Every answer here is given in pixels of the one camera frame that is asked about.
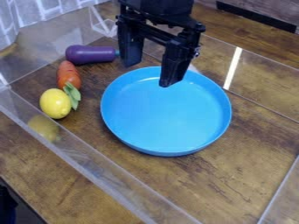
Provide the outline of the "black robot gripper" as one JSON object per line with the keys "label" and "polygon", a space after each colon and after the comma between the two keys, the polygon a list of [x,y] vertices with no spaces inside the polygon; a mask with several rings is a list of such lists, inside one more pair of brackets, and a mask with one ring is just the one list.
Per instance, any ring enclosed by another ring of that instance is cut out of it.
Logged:
{"label": "black robot gripper", "polygon": [[145,39],[166,44],[159,86],[183,80],[191,61],[201,55],[198,44],[206,26],[193,17],[194,0],[118,0],[118,44],[126,67],[141,63]]}

